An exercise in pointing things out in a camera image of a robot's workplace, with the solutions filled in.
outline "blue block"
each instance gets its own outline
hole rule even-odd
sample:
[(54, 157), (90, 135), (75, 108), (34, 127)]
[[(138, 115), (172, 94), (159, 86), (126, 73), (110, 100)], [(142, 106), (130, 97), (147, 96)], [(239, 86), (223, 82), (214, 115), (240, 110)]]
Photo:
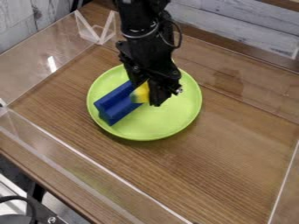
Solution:
[(143, 103), (132, 103), (130, 95), (135, 88), (131, 81), (126, 82), (103, 98), (95, 101), (99, 117), (110, 126), (118, 123)]

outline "lime green plate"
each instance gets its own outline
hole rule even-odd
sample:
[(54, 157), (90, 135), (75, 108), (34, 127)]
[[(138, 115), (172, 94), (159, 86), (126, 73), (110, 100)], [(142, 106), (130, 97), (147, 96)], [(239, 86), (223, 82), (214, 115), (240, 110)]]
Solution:
[(127, 71), (116, 66), (98, 77), (90, 88), (88, 112), (98, 125), (112, 135), (136, 141), (158, 140), (182, 131), (202, 110), (202, 91), (194, 78), (182, 71), (183, 93), (172, 96), (160, 108), (144, 104), (110, 127), (99, 118), (94, 102), (126, 82)]

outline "yellow object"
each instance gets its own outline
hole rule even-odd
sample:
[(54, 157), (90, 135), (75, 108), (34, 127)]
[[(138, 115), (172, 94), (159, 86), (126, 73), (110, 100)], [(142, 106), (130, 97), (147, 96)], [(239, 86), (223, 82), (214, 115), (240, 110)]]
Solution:
[(147, 81), (135, 89), (130, 98), (134, 103), (150, 102), (150, 87)]

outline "wooden table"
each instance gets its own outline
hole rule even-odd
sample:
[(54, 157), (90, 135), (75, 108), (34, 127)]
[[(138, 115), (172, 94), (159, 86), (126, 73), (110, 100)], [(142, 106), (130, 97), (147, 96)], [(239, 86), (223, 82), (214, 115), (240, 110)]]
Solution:
[[(91, 22), (107, 13), (95, 3), (82, 11)], [(55, 165), (3, 134), (2, 153), (95, 223), (267, 223), (298, 142), (298, 75), (188, 37), (174, 59), (203, 92), (182, 133), (134, 142), (94, 123), (87, 92), (119, 60), (114, 49), (92, 46), (10, 107), (62, 140), (35, 138), (31, 125), (18, 133)]]

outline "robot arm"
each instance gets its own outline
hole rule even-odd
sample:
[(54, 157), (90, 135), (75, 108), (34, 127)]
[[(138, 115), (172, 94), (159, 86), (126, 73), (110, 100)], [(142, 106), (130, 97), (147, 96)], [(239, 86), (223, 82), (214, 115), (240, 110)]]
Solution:
[(182, 73), (172, 61), (174, 25), (164, 10), (170, 0), (116, 0), (126, 41), (116, 43), (119, 58), (124, 63), (128, 78), (138, 88), (146, 81), (150, 87), (150, 104), (159, 107), (178, 95)]

